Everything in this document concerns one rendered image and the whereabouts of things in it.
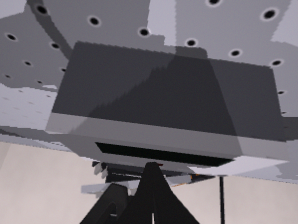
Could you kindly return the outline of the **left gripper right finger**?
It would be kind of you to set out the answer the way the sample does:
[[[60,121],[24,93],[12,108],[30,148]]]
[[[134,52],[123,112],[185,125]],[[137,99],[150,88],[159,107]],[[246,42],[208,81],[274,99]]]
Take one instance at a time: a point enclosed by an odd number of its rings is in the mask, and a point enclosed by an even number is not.
[[[152,162],[154,224],[200,224],[169,187],[157,162]]]

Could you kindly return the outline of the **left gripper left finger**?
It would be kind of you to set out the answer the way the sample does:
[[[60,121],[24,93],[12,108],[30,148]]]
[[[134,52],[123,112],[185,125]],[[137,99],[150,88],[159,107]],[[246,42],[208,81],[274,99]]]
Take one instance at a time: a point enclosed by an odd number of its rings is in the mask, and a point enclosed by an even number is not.
[[[115,224],[152,224],[153,219],[152,162],[147,162],[135,195]]]

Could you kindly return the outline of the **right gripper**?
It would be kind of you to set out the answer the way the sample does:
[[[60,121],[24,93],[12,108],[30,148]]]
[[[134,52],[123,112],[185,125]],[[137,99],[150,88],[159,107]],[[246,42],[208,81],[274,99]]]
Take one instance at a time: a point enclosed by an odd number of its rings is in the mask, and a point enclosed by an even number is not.
[[[111,183],[79,224],[104,224],[115,207],[118,219],[131,199],[126,186]]]

